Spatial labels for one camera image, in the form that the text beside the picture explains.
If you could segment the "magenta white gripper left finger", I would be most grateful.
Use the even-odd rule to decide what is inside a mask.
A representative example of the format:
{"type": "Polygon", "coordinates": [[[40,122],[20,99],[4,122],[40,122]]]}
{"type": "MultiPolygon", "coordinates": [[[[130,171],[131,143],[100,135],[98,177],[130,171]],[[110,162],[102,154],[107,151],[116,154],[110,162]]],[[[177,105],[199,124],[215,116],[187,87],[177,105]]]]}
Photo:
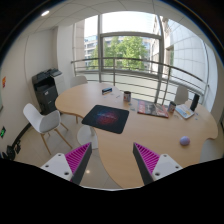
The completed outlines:
{"type": "Polygon", "coordinates": [[[90,156],[92,154],[92,144],[86,143],[67,154],[57,153],[41,168],[65,180],[80,184],[90,156]]]}

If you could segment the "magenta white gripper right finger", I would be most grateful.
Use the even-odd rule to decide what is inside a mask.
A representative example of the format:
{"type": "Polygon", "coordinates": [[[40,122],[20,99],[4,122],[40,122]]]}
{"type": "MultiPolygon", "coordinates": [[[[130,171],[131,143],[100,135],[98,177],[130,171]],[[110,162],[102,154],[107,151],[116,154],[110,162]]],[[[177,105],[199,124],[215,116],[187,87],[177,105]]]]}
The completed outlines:
{"type": "Polygon", "coordinates": [[[138,143],[133,144],[133,154],[145,185],[182,169],[168,154],[159,155],[138,143]]]}

